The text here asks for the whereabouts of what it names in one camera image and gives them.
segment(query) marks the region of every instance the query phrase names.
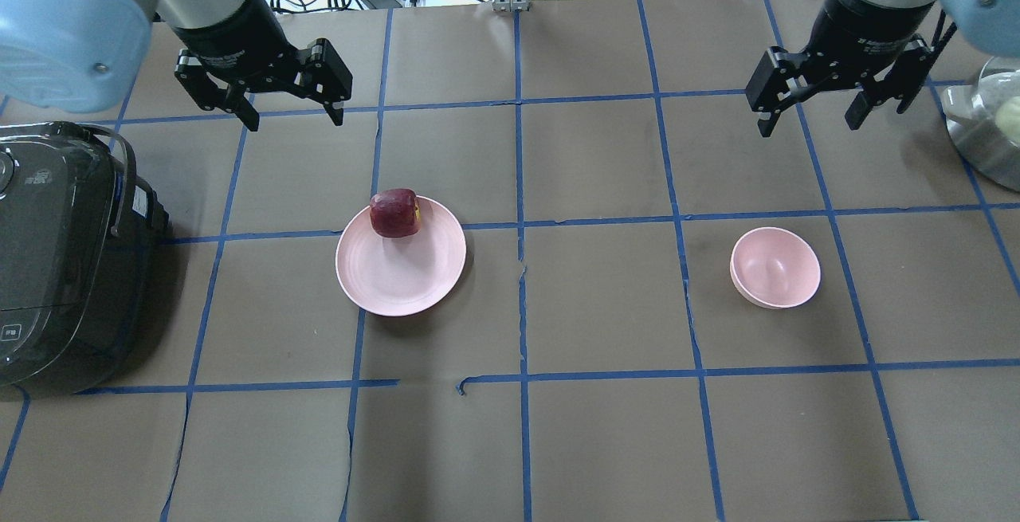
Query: pink plate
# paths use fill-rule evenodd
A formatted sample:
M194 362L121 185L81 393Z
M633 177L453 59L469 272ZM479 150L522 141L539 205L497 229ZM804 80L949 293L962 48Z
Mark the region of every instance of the pink plate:
M464 268L460 221L441 203L418 196L421 230L391 240L372 229L368 207L337 245L337 279L358 307L376 315L421 312L450 293Z

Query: red apple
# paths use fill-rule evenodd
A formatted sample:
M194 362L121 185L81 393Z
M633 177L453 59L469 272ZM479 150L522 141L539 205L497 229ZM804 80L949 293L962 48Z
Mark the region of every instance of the red apple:
M384 238L407 238L421 228L418 198L410 189L376 193L369 203L368 218L375 232Z

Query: blue tape grid line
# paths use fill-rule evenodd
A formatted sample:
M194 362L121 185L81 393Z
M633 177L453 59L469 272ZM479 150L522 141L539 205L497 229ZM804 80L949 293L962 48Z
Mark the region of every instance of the blue tape grid line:
M238 138L237 154L234 156L234 169L231 172L231 184L226 191L226 203L223 206L223 217L219 224L219 243L216 245L216 256L212 261L212 270L209 272L209 283L205 291L205 304L202 307L202 316L198 326L198 336L195 340L195 351L192 355L191 370L188 374L188 390L185 394L185 422L181 433L181 448L176 457L176 464L173 468L173 478L170 482L170 489L166 494L166 502L163 504L163 511L160 513L160 522L166 522L170 513L170 501L173 500L173 489L176 486L177 474L181 471L181 458L184 454L185 437L188 435L188 420L191 417L191 404L195 395L195 379L198 377L198 368L202 361L202 347L205 345L205 333L209 325L209 312L212 308L212 298L216 290L216 278L219 275L219 265L223 258L223 247L226 246L223 236L226 234L226 225L230 224L231 210L234 206L234 193L238 187L238 176L241 173L241 159L245 152L245 143L248 140L248 127L241 127L241 135Z
M780 47L782 46L782 36L779 33L779 25L776 23L775 13L772 10L772 3L769 0L763 0L765 4L765 11L768 14L769 23L772 25L772 33L775 35L776 44ZM885 434L888 437L889 452L892 454L892 462L896 464L897 476L900 479L900 487L903 491L904 502L907 505L907 513L910 515L912 520L918 519L917 507L914 504L914 495L910 489L910 480L907 477L907 468L903 462L903 456L900 453L900 442L897 440L896 427L892 425L892 417L889 414L888 403L885 401L885 388L882 387L881 375L878 372L878 366L875 361L875 354L871 349L871 341L868 337L868 328L864 322L864 312L861 309L860 301L857 296L857 286L854 283L854 275L850 268L850 263L847 260L847 250L843 245L843 238L839 234L839 225L836 220L836 213L832 210L832 200L829 198L828 189L825 185L825 176L822 172L821 163L818 159L818 154L815 151L815 144L812 140L811 129L808 125L808 119L804 114L804 108L801 104L797 105L797 115L798 119L801 121L801 129L804 133L804 140L807 144L808 152L811 155L811 165L815 169L815 176L818 179L818 188L821 192L822 202L825 203L825 210L827 212L829 225L832 229L832 238L835 240L836 253L839 256L839 264L843 267L843 274L847 280L847 289L850 291L850 301L854 308L854 316L857 318L857 327L861 334L861 344L864 347L864 355L868 361L868 368L871 372L871 382L874 384L875 398L878 401L878 409L882 415L882 422L885 425Z
M1020 203L988 203L990 210L1017 210ZM979 212L982 206L912 206L912 207L850 207L850 209L834 209L831 213L842 216L858 216L858 214L896 214L896 213L953 213ZM779 217L827 217L827 210L786 210L785 212L734 212L734 213L685 213L680 220L684 221L724 221L742 219L778 219ZM671 223L672 216L638 216L638 217L590 217L589 219L528 220L524 228L564 227L572 224L642 224ZM488 228L517 228L517 221L497 221L497 223L465 223L461 227L465 231L480 231ZM293 238L336 238L343 230L318 228L310 231L262 231L262 232L227 232L225 236L196 236L196 238L177 238L163 240L164 246L186 246L191 243L239 242L240 240L285 240Z
M945 370L945 369L993 369L1020 367L1020 359L962 359L959 361L902 361L875 363L882 372L894 370ZM698 378L743 377L768 375L813 375L826 373L866 373L871 367L867 363L846 363L846 365L795 365L785 367L719 367L697 369L644 369L644 370L583 370L583 372L536 373L526 376L520 373L477 375L466 377L457 385L457 392L466 394L469 384L499 383L499 381L569 381L569 380L612 380L633 378ZM385 388L400 384L399 379L360 379L358 388ZM81 392L80 396L92 395L161 395L186 393L261 393L266 390L323 390L324 388L351 388L353 380L321 381L255 381L254 383L219 384L156 384L139 386L100 386Z
M135 84L138 84L138 74L135 74L135 79L132 80L131 86L129 86L126 97L124 97L124 100L120 102L120 111L117 111L117 118L113 122L113 130L115 130L115 133L119 134L120 126L123 125L124 114L128 112L128 102L131 102L132 94L135 93Z
M652 46L652 36L648 29L648 17L645 14L645 1L636 0L638 14L641 16L641 28L645 38L645 49L648 54L649 71L652 76L652 91L655 97L655 114L659 124L659 142L662 149L663 166L666 172L666 188L669 192L669 205L672 207L673 228L676 231L676 253L679 260L680 275L683 279L683 304L686 310L687 326L691 333L691 349L694 355L695 370L698 372L698 396L701 402L702 424L705 431L705 450L708 459L709 477L712 485L712 497L715 502L715 516L719 522L726 521L725 509L722 503L722 485L719 482L719 465L715 454L715 435L712 432L712 414L709 408L708 387L702 373L701 348L698 345L698 334L695 329L695 316L691 310L690 282L687 258L683 245L683 221L680 216L680 206L673 185L673 165L669 156L669 141L667 140L666 121L662 111L662 93L659 90L659 72L655 65L655 51Z
M743 95L744 90L686 90L660 93L660 97L703 97L704 95ZM440 104L376 104L372 107L344 108L348 114L376 114L378 111L414 111L414 109L491 108L494 105L531 104L579 104L585 101L652 100L651 93L626 93L608 95L575 95L575 97L518 97L513 100L450 101ZM285 116L320 115L321 109L283 109L283 111L262 111L262 118L285 118ZM233 119L231 114L164 115L157 118L121 118L125 125L133 123L197 122L207 119ZM116 119L103 119L98 123L112 123Z
M875 363L882 372L897 370L989 369L1020 367L1020 359L976 359L964 361L905 361ZM657 378L748 377L770 375L814 375L830 373L870 373L867 363L847 365L796 365L786 367L722 367L703 369L646 369L646 370L584 370L584 372L536 373L527 377L516 374L479 375L466 377L457 386L463 394L468 384L499 383L499 381L572 381L572 380L625 380Z
M938 107L939 115L941 115L942 118L946 118L946 112L942 111L942 100L938 96L938 90L936 90L934 84L930 82L928 83L928 90L935 100L935 105ZM981 213L984 214L984 219L988 221L988 228L991 230L992 239L996 240L996 246L999 247L999 254L1003 257L1003 261L1006 264L1006 270L1009 271L1010 279L1013 281L1013 289L1016 290L1017 296L1020 296L1020 278L1017 277L1016 267L1010 259L1010 252L1006 249L1006 243L1003 242L1002 231L999 231L999 224L996 223L996 218L991 213L991 209L996 206L988 205L987 200L984 198L984 192L981 191L981 186L977 181L977 174L974 173L974 169L970 166L970 163L968 163L966 159L963 159L963 156L960 155L959 152L957 152L957 155L960 157L961 165L963 165L963 169L967 173L967 179L970 181L970 187L974 189L974 196L977 196L978 207L981 210Z
M10 472L10 463L14 460L14 449L17 448L17 440L21 437L21 430L24 428L24 419L29 416L29 406L32 400L29 394L20 386L16 387L21 392L21 412L17 415L17 422L14 423L14 432L11 433L10 445L7 446L7 454L4 455L3 467L0 467L0 490L3 490L4 482L7 481L7 473Z
M531 413L527 381L527 267L524 264L524 123L521 97L523 76L521 74L520 10L513 13L513 54L514 54L514 153L517 189L517 261L522 270L517 281L517 310L520 315L520 453L521 487L524 522L531 522Z
M375 193L378 189L379 180L379 158L382 152L382 121L386 110L382 108L386 105L386 87L387 77L389 75L390 69L390 42L391 36L393 35L393 9L387 10L386 14L386 36L382 40L382 68L379 73L379 101L378 109L375 110L377 125L375 129L375 152L372 157L372 180L369 196ZM351 369L351 378L353 384L351 385L351 399L347 409L347 435L348 441L350 443L349 449L351 453L349 468L347 475L347 488L344 490L344 504L340 511L340 522L347 522L347 507L348 507L348 495L351 489L351 478L354 472L354 430L357 425L357 414L358 414L358 392L361 381L361 352L364 346L365 337L365 310L358 309L358 330L357 336L354 343L354 365Z

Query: rice cooker handle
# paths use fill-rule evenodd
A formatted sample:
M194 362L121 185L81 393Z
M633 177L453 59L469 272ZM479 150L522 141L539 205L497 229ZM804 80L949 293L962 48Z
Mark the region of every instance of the rice cooker handle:
M119 145L120 149L124 152L124 189L122 195L120 195L120 206L117 207L116 219L110 227L110 236L119 238L120 220L130 212L131 206L135 202L135 191L138 189L138 161L135 159L135 149L131 147L131 144L128 144L128 141L125 141L120 134L115 133L115 130L107 129L107 127L103 126L86 125L83 127L84 129L90 130L92 134L112 138L114 144Z

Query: black rice cooker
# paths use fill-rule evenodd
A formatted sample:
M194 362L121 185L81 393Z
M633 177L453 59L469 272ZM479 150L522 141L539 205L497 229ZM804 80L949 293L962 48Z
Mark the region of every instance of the black rice cooker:
M167 220L112 130L0 126L0 400L76 393L117 369Z

